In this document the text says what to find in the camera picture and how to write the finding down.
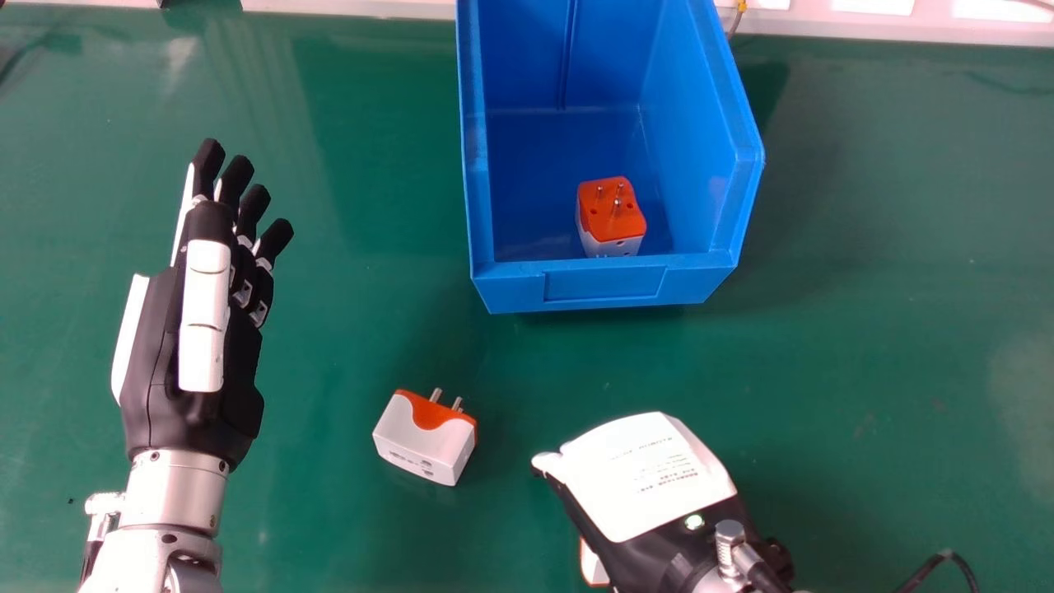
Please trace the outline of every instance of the blue plastic bin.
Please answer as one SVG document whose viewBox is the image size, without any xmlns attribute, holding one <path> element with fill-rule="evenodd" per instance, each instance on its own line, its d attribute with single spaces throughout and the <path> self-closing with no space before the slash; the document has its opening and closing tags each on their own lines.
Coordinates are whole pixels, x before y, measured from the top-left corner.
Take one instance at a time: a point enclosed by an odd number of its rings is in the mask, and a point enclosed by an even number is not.
<svg viewBox="0 0 1054 593">
<path fill-rule="evenodd" d="M 492 314 L 701 303 L 764 152 L 713 0 L 458 0 L 472 279 Z M 640 254 L 588 258 L 581 181 L 626 175 Z"/>
</svg>

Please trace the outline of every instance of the wire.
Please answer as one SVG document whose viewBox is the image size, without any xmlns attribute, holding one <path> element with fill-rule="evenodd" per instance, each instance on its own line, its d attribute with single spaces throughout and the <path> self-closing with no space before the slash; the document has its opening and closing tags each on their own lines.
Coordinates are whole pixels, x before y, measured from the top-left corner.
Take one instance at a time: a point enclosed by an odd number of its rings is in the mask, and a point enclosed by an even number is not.
<svg viewBox="0 0 1054 593">
<path fill-rule="evenodd" d="M 923 580 L 930 576 L 930 573 L 939 567 L 944 560 L 952 560 L 959 567 L 962 571 L 962 576 L 967 577 L 967 585 L 970 587 L 970 593 L 980 593 L 980 588 L 977 586 L 977 577 L 974 576 L 974 571 L 970 569 L 970 565 L 967 564 L 962 556 L 959 556 L 951 550 L 941 550 L 933 556 L 930 557 L 907 580 L 904 581 L 896 591 L 893 593 L 911 593 L 922 584 Z"/>
<path fill-rule="evenodd" d="M 736 29 L 739 28 L 740 21 L 743 20 L 743 13 L 746 12 L 746 0 L 739 0 L 739 4 L 736 5 L 736 18 L 731 21 L 731 26 L 728 27 L 728 33 L 725 34 L 726 39 L 731 39 L 733 35 L 736 35 Z"/>
</svg>

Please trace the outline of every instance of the orange and white plug adapter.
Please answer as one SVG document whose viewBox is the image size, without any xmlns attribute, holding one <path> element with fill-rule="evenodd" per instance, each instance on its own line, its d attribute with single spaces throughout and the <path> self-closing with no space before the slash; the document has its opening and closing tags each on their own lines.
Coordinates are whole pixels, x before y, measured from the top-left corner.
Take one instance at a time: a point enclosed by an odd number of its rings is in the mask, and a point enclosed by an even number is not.
<svg viewBox="0 0 1054 593">
<path fill-rule="evenodd" d="M 475 449 L 475 419 L 464 413 L 462 399 L 447 408 L 443 390 L 425 399 L 396 390 L 373 429 L 377 455 L 423 478 L 452 487 Z"/>
<path fill-rule="evenodd" d="M 579 238 L 588 257 L 637 255 L 648 230 L 626 177 L 605 177 L 579 183 Z"/>
</svg>

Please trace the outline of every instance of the green tabletop surface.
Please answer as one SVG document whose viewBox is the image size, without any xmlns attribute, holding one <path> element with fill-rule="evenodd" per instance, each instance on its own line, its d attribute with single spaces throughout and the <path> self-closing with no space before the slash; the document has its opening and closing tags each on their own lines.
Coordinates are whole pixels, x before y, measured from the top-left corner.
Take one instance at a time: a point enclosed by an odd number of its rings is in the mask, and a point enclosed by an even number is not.
<svg viewBox="0 0 1054 593">
<path fill-rule="evenodd" d="M 222 517 L 229 592 L 587 591 L 528 461 L 661 410 L 724 461 L 799 588 L 887 592 L 954 548 L 1054 586 L 1054 52 L 734 40 L 767 150 L 705 304 L 487 315 L 468 276 L 453 24 L 0 11 L 0 591 L 74 591 L 123 487 L 133 272 L 187 161 L 243 152 L 297 235 Z M 377 458 L 392 391 L 479 419 L 454 489 Z M 965 591 L 941 568 L 920 592 Z"/>
</svg>

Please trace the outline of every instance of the power adapter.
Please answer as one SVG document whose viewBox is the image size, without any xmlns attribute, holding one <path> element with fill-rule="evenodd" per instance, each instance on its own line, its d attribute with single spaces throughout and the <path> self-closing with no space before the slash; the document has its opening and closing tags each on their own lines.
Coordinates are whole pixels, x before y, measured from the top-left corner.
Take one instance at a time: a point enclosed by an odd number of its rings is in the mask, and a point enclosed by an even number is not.
<svg viewBox="0 0 1054 593">
<path fill-rule="evenodd" d="M 475 449 L 475 419 L 465 414 L 461 398 L 447 408 L 442 396 L 438 388 L 428 399 L 396 390 L 373 429 L 373 443 L 396 468 L 452 487 Z"/>
</svg>

